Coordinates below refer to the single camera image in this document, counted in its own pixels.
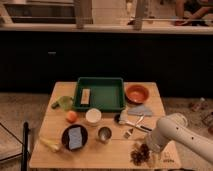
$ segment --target red object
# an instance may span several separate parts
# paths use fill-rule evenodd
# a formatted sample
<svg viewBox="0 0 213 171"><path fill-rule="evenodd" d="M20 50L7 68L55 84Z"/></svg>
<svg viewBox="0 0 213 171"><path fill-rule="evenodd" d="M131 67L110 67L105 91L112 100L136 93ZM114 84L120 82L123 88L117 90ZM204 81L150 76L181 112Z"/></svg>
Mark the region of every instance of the red object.
<svg viewBox="0 0 213 171"><path fill-rule="evenodd" d="M149 90L142 85L130 85L126 89L126 97L132 103L141 104L149 98Z"/></svg>
<svg viewBox="0 0 213 171"><path fill-rule="evenodd" d="M78 118L78 115L75 111L70 110L67 112L66 119L68 122L74 123L76 122L77 118Z"/></svg>

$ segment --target utensil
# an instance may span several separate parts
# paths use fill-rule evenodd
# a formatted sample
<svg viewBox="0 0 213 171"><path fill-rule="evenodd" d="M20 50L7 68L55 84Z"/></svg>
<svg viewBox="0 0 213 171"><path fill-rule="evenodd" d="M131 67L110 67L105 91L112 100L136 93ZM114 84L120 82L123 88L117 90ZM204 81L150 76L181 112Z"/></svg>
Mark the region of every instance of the utensil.
<svg viewBox="0 0 213 171"><path fill-rule="evenodd" d="M139 124L144 118L144 115L142 115L136 122L135 126ZM129 129L128 131L125 132L124 138L128 139L132 134L133 134L134 128Z"/></svg>
<svg viewBox="0 0 213 171"><path fill-rule="evenodd" d="M127 116L125 116L124 114L117 114L115 115L114 117L114 120L116 123L118 124L121 124L121 125L129 125L129 126L132 126L132 127L135 127L137 128L138 130L140 131L143 131L143 132L146 132L146 133L149 133L150 131L152 131L152 129L148 128L148 127L145 127L143 125L135 125L134 123L130 122L129 120L127 120L126 118Z"/></svg>

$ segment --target grapes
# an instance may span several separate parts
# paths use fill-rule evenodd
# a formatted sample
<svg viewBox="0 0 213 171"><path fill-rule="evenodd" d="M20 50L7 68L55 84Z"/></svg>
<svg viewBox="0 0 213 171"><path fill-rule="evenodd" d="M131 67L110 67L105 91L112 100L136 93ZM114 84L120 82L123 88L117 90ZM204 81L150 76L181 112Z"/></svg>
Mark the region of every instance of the grapes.
<svg viewBox="0 0 213 171"><path fill-rule="evenodd" d="M142 144L139 149L131 152L131 161L136 166L140 166L143 162L147 162L149 158L149 148L146 144Z"/></svg>

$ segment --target floor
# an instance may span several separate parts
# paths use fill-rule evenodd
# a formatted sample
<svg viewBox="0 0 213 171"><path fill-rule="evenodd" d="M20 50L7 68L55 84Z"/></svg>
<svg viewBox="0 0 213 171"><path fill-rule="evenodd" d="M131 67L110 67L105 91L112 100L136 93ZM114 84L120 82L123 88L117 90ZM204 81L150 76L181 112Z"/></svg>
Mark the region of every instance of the floor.
<svg viewBox="0 0 213 171"><path fill-rule="evenodd" d="M29 94L29 93L0 93L0 122L4 124L19 139L22 139L22 125L25 121L29 122L31 136L37 137L41 122L49 101L49 94ZM188 105L196 99L167 98L162 101L166 114L180 112L189 121L189 129L213 140L213 135L209 134L207 127L201 119L213 111L213 99L206 99L208 104L205 110L192 112ZM185 169L196 171L211 171L212 164L208 163L194 152L183 145L176 143L180 159ZM14 138L0 128L0 157L14 154L20 151L21 145ZM0 163L1 171L20 170L20 158Z"/></svg>

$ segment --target metal cup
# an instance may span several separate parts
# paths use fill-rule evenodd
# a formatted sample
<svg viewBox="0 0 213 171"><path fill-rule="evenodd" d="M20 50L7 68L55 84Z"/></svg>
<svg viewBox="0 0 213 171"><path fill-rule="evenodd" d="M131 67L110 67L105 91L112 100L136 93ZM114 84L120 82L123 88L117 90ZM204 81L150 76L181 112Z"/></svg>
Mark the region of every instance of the metal cup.
<svg viewBox="0 0 213 171"><path fill-rule="evenodd" d="M98 130L98 139L103 143L108 143L112 137L112 131L108 127L101 127Z"/></svg>

